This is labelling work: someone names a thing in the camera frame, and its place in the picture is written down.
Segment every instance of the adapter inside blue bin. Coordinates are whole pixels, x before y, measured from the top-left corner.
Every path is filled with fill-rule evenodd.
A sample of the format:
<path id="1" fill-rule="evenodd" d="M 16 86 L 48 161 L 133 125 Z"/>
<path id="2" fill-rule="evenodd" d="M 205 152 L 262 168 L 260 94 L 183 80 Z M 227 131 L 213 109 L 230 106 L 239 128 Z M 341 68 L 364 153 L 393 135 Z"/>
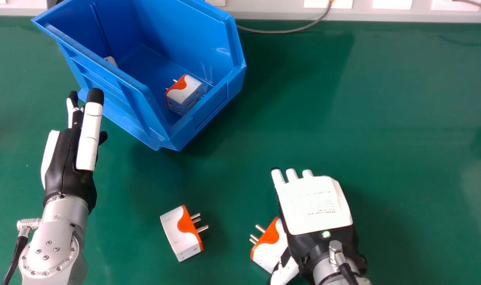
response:
<path id="1" fill-rule="evenodd" d="M 103 89 L 105 116 L 155 150 L 181 150 L 242 87 L 235 21 L 203 0 L 66 0 L 32 21 L 57 40 L 81 99 Z M 206 90 L 180 117 L 165 88 L 183 74 Z"/>

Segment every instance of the white wall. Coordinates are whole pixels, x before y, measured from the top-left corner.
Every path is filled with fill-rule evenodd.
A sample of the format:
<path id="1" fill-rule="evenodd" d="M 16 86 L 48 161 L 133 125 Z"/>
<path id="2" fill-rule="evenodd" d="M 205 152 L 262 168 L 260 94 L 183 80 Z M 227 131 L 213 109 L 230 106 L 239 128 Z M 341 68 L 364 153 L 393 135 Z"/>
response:
<path id="1" fill-rule="evenodd" d="M 432 0 L 413 0 L 409 11 L 373 9 L 373 0 L 353 0 L 352 9 L 332 9 L 327 19 L 481 23 L 481 10 L 432 11 L 431 5 Z M 323 12 L 323 9 L 304 8 L 304 0 L 226 0 L 226 5 L 221 8 L 238 19 L 311 20 Z"/>

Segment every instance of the metal pin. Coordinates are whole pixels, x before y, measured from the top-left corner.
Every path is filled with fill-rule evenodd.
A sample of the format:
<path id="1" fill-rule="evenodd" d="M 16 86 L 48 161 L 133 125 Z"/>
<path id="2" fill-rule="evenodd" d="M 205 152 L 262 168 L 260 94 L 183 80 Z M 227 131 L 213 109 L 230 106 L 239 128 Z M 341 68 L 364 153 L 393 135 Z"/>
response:
<path id="1" fill-rule="evenodd" d="M 257 237 L 255 237 L 255 235 L 253 235 L 253 234 L 249 235 L 249 237 L 251 237 L 252 239 L 254 239 L 256 242 L 259 241 L 259 239 L 258 239 Z"/>
<path id="2" fill-rule="evenodd" d="M 264 228 L 262 228 L 262 226 L 260 226 L 260 225 L 256 225 L 256 226 L 255 226 L 255 228 L 256 228 L 258 231 L 261 231 L 261 232 L 262 232 L 262 234 L 264 234 L 264 233 L 265 233 L 265 229 L 264 229 Z"/>
<path id="3" fill-rule="evenodd" d="M 201 233 L 202 231 L 207 230 L 207 229 L 208 229 L 208 225 L 204 225 L 203 227 L 200 227 L 200 228 L 196 229 L 196 231 L 198 233 Z"/>

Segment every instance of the gray cable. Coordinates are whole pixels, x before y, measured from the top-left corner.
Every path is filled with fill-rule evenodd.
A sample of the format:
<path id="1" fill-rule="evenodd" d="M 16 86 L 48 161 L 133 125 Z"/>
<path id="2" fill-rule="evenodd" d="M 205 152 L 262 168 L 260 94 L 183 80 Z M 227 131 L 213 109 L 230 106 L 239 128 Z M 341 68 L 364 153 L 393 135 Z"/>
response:
<path id="1" fill-rule="evenodd" d="M 475 6 L 478 6 L 481 8 L 481 4 L 480 3 L 476 3 L 474 1 L 470 1 L 470 0 L 452 0 L 454 2 L 464 2 L 464 3 L 467 3 L 467 4 L 471 4 L 471 5 L 475 5 Z"/>
<path id="2" fill-rule="evenodd" d="M 299 28 L 295 28 L 295 29 L 289 29 L 289 30 L 257 30 L 257 29 L 251 29 L 251 28 L 243 27 L 241 25 L 237 25 L 237 28 L 239 28 L 240 30 L 256 32 L 258 34 L 289 34 L 289 33 L 292 33 L 292 32 L 303 31 L 305 29 L 309 29 L 310 27 L 313 27 L 314 25 L 318 24 L 321 20 L 323 20 L 323 18 L 325 18 L 329 14 L 329 11 L 330 11 L 330 8 L 332 7 L 333 1 L 334 0 L 329 0 L 329 4 L 327 5 L 327 9 L 323 13 L 323 15 L 321 15 L 320 18 L 318 18 L 317 20 L 315 20 L 312 23 L 307 24 L 303 27 L 299 27 Z"/>

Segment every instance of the robotic arm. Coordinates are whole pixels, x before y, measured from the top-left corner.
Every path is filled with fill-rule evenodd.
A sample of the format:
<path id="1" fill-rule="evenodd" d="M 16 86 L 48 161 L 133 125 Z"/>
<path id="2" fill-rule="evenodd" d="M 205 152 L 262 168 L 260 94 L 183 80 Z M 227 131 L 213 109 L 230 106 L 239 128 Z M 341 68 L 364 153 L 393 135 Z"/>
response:
<path id="1" fill-rule="evenodd" d="M 269 284 L 281 276 L 287 283 L 298 266 L 311 285 L 370 285 L 360 277 L 367 261 L 358 252 L 358 237 L 339 183 L 327 176 L 315 177 L 311 170 L 304 170 L 299 178 L 294 169 L 287 169 L 287 182 L 278 168 L 271 174 L 289 254 L 282 255 Z"/>
<path id="2" fill-rule="evenodd" d="M 2 285 L 9 283 L 17 264 L 23 285 L 80 285 L 85 280 L 84 236 L 97 197 L 92 174 L 98 146 L 107 139 L 99 131 L 103 101 L 103 92 L 92 88 L 79 109 L 77 92 L 70 92 L 68 128 L 49 133 L 43 155 L 43 215 L 18 221 L 14 257 Z M 32 242 L 25 246 L 33 230 Z"/>

